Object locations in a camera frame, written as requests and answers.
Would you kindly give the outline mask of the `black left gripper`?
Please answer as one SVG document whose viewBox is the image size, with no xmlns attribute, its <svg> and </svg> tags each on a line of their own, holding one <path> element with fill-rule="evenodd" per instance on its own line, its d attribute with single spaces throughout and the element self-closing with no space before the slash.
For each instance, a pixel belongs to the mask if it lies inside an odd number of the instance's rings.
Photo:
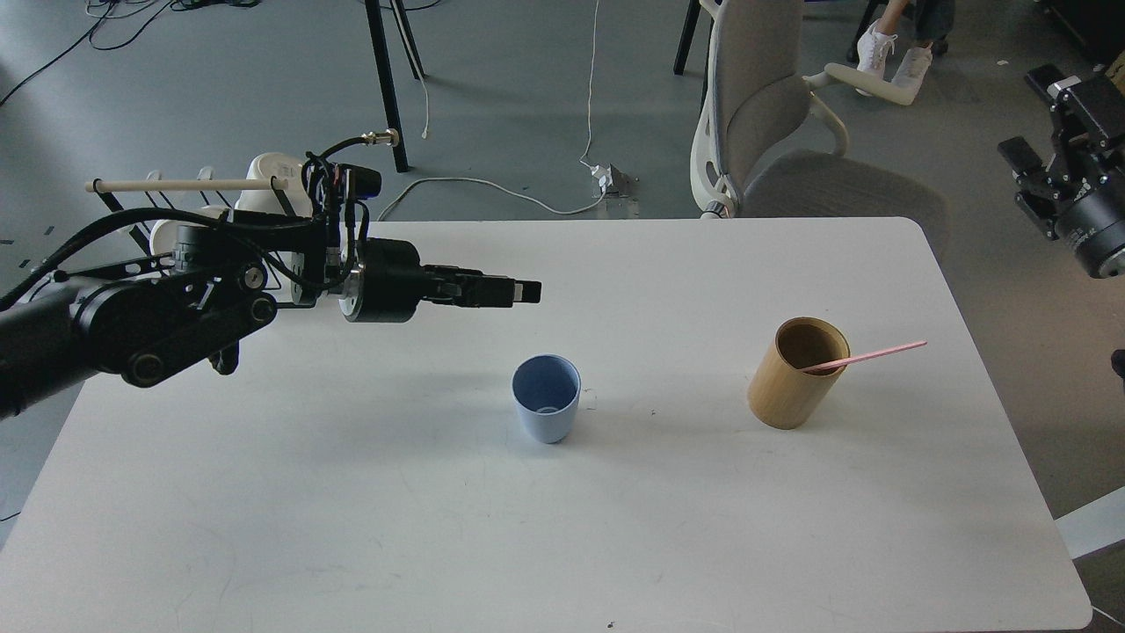
<svg viewBox="0 0 1125 633">
<path fill-rule="evenodd" d="M 404 239 L 364 239 L 346 277 L 340 309 L 348 322 L 410 322 L 418 302 L 462 308 L 511 308 L 539 302 L 537 280 L 485 275 L 482 270 L 418 263 L 418 251 Z"/>
</svg>

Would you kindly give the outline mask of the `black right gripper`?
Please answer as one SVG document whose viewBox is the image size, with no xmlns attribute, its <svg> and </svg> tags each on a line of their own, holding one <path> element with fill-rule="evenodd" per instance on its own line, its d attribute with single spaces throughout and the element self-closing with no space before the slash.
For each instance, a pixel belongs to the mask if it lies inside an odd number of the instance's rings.
<svg viewBox="0 0 1125 633">
<path fill-rule="evenodd" d="M 1094 278 L 1124 273 L 1124 100 L 1108 76 L 1064 76 L 1053 64 L 1033 67 L 1026 84 L 1048 106 L 1048 163 L 1023 136 L 998 144 L 1018 187 L 1015 199 L 1048 239 L 1062 239 Z M 1079 199 L 1081 186 L 1094 187 Z"/>
</svg>

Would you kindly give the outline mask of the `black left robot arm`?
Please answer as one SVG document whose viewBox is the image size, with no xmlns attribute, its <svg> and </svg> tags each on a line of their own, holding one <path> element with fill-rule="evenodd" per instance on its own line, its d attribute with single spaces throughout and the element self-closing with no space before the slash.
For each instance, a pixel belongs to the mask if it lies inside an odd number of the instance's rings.
<svg viewBox="0 0 1125 633">
<path fill-rule="evenodd" d="M 108 216 L 70 237 L 3 296 L 1 409 L 11 418 L 105 373 L 151 388 L 207 360 L 220 376 L 236 370 L 240 341 L 264 329 L 284 308 L 268 292 L 270 273 L 292 284 L 290 309 L 338 293 L 348 322 L 410 322 L 418 302 L 508 309 L 539 302 L 541 284 L 482 270 L 425 265 L 400 239 L 368 235 L 366 200 L 381 191 L 377 171 L 333 162 L 356 145 L 399 143 L 397 132 L 371 132 L 307 153 L 299 183 L 312 214 L 292 209 L 282 181 L 237 181 L 237 189 L 274 192 L 284 211 L 220 212 L 216 219 L 174 207 L 125 209 L 116 191 L 173 191 L 176 181 L 94 180 Z M 169 252 L 65 272 L 69 257 L 108 234 L 145 221 L 176 221 Z"/>
</svg>

